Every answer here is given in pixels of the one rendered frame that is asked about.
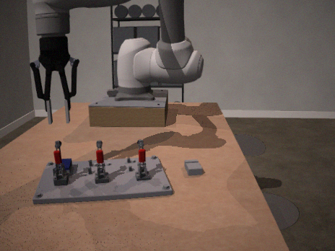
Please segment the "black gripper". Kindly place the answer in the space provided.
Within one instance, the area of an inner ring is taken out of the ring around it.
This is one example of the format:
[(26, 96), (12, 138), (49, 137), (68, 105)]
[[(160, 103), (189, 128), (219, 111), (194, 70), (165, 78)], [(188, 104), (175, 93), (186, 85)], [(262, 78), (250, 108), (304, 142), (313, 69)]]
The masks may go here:
[[(48, 113), (48, 124), (52, 124), (52, 109), (51, 109), (51, 74), (52, 71), (58, 71), (61, 84), (65, 96), (65, 112), (66, 112), (66, 123), (70, 122), (69, 111), (71, 109), (70, 98), (74, 97), (77, 93), (77, 70), (79, 59), (72, 58), (68, 52), (68, 37), (51, 37), (51, 38), (40, 38), (40, 55), (38, 60), (30, 63), (30, 67), (33, 70), (35, 87), (37, 96), (39, 99), (45, 101), (45, 111)], [(71, 69), (71, 92), (69, 92), (65, 66), (70, 61)], [(45, 92), (43, 94), (41, 79), (40, 79), (40, 63), (45, 68)]]

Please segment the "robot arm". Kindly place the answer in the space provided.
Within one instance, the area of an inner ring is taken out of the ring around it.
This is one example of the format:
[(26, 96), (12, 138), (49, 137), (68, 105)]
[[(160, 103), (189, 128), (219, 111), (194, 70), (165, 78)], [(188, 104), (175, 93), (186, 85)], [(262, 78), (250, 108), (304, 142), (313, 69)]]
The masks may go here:
[[(42, 38), (70, 33), (69, 10), (124, 4), (130, 0), (32, 0), (36, 34)], [(186, 84), (202, 75), (204, 59), (185, 36), (183, 0), (158, 0), (162, 38), (157, 48), (144, 38), (124, 40), (118, 53), (115, 101), (155, 100), (151, 82)], [(152, 92), (151, 92), (152, 91)]]

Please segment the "blue block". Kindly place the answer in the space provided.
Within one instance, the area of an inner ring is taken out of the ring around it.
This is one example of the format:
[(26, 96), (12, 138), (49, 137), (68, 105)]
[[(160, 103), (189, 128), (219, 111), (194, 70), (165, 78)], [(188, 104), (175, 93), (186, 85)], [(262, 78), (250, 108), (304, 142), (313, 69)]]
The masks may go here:
[(71, 166), (72, 166), (72, 161), (71, 159), (61, 159), (62, 160), (62, 165), (64, 163), (64, 169), (65, 169), (65, 172), (68, 172), (69, 175), (70, 175), (70, 172), (71, 172)]

